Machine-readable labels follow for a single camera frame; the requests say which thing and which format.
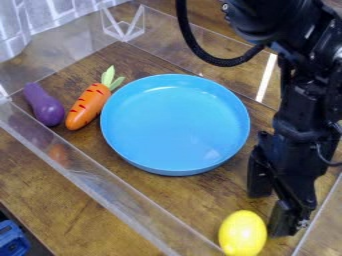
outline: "carrot leaves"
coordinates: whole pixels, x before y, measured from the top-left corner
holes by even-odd
[[[114,68],[113,66],[109,66],[106,71],[101,74],[101,84],[104,84],[108,87],[109,91],[112,91],[121,84],[124,80],[124,77],[120,76],[113,81],[113,77],[114,77]]]
[[[112,91],[122,82],[125,77],[120,76],[114,79],[114,81],[112,82],[112,84],[109,85],[109,90]]]

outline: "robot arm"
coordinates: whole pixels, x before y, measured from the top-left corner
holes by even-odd
[[[259,132],[248,162],[247,190],[249,197],[275,191],[279,200],[268,234],[293,235],[308,225],[316,208],[314,182],[328,166],[340,164],[330,160],[342,132],[336,123],[342,119],[342,20],[318,0],[221,2],[233,30],[259,47],[244,61],[263,46],[279,56],[280,108],[273,134]],[[176,9],[185,42],[197,54],[193,38],[188,40],[191,31],[184,30],[185,0],[176,0]]]

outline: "blue object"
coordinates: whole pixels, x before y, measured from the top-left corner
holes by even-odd
[[[10,220],[0,222],[0,255],[24,256],[29,247],[29,242],[16,223]]]
[[[133,166],[185,176],[213,169],[239,151],[249,118],[221,85],[165,74],[134,80],[114,92],[100,126],[106,143]]]

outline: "toy lemon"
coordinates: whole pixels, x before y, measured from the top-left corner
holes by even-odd
[[[228,256],[253,256],[261,251],[267,239],[265,225],[251,211],[232,213],[219,228],[219,245]]]

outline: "toy carrot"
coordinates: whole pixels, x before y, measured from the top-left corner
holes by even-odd
[[[124,77],[114,77],[114,69],[110,66],[101,74],[101,83],[93,83],[81,93],[74,102],[65,119],[65,126],[69,130],[77,130],[85,126],[100,114],[110,91],[121,84]]]

